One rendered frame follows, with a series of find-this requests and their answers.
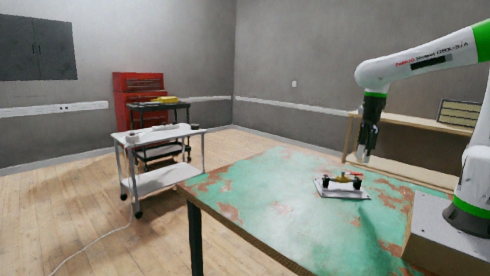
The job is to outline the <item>ball valve with red lever handle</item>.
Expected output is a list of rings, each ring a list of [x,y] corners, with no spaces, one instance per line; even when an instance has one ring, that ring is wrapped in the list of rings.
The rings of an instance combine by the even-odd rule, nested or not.
[[[360,179],[358,176],[355,176],[354,178],[348,178],[345,177],[345,174],[363,176],[362,172],[345,171],[342,171],[341,176],[336,177],[328,177],[327,174],[323,174],[324,177],[322,177],[322,182],[319,182],[319,185],[323,191],[363,193],[363,191],[360,189],[362,179]],[[329,180],[336,183],[329,183]],[[350,182],[352,182],[353,184],[339,184]]]

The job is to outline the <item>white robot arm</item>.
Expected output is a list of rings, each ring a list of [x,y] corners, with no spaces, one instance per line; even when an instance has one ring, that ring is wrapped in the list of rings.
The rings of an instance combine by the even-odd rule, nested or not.
[[[419,47],[365,61],[357,67],[355,80],[365,88],[362,107],[384,110],[392,81],[486,61],[490,61],[490,19]],[[477,124],[462,155],[462,167],[453,201],[442,217],[464,233],[490,239],[490,72]]]

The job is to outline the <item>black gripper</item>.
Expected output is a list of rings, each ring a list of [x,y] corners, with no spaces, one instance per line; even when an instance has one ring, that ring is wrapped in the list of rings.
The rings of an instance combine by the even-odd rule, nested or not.
[[[381,113],[382,110],[370,110],[366,108],[364,108],[363,110],[362,119],[367,119],[368,121],[364,120],[364,125],[363,122],[360,123],[360,130],[357,141],[359,142],[359,146],[356,156],[357,158],[362,158],[364,149],[366,149],[364,153],[363,163],[369,163],[371,152],[372,150],[375,150],[378,133],[380,131],[380,129],[376,127],[376,123],[380,121]],[[367,143],[365,144],[366,139]],[[365,145],[366,148],[364,148]]]

